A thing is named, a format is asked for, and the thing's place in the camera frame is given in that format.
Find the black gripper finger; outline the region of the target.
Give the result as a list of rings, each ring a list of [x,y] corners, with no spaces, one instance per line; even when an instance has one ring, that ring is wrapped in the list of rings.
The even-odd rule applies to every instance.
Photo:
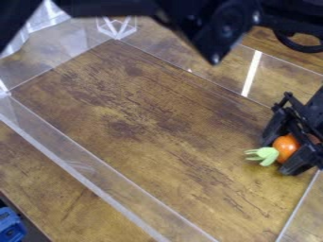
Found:
[[[279,172],[283,175],[298,176],[314,167],[323,169],[323,144],[314,135],[308,140],[282,164]]]
[[[268,147],[279,136],[290,134],[290,120],[292,119],[291,108],[279,109],[267,125],[262,134],[262,145]]]

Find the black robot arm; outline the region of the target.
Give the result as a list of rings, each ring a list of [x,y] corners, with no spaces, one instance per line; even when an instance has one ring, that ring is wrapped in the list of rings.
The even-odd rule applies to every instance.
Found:
[[[268,28],[276,40],[300,53],[323,52],[323,0],[52,0],[75,18],[148,16],[172,30],[198,54],[216,65],[255,26]],[[299,148],[276,161],[279,172],[296,176],[323,170],[323,86],[308,102],[286,92],[272,106],[263,146],[274,148],[280,136]]]

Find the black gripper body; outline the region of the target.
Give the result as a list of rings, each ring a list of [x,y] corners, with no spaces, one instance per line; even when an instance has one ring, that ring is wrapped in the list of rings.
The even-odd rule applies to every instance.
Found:
[[[299,145],[304,145],[314,135],[323,144],[323,86],[310,100],[303,103],[291,92],[284,92],[283,99],[272,106],[272,115],[279,109],[291,108],[290,134]]]

